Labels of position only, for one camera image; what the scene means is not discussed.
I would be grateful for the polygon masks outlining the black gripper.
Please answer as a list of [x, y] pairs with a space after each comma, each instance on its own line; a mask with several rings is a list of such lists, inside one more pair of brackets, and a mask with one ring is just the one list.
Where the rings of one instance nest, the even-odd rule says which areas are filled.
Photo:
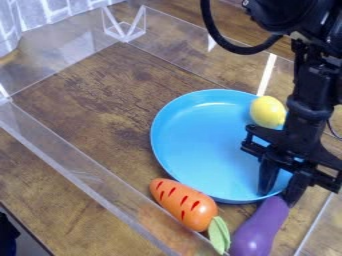
[[274, 130], [252, 124], [245, 126], [245, 131], [240, 149], [260, 162], [260, 196], [271, 191], [280, 169], [294, 174], [282, 193], [290, 208], [295, 206], [308, 186], [318, 185], [331, 192], [339, 192], [342, 160], [320, 144], [320, 134], [308, 140], [308, 136], [299, 130]]

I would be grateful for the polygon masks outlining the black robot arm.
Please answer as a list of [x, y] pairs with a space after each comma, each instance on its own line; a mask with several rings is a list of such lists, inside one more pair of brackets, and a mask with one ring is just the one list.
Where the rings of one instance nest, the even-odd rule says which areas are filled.
[[260, 195], [280, 170], [292, 173], [282, 194], [292, 206], [310, 186], [342, 188], [342, 159], [320, 143], [334, 106], [342, 104], [342, 0], [248, 0], [243, 6], [264, 30], [292, 37], [294, 90], [283, 128], [248, 125], [241, 142], [260, 161]]

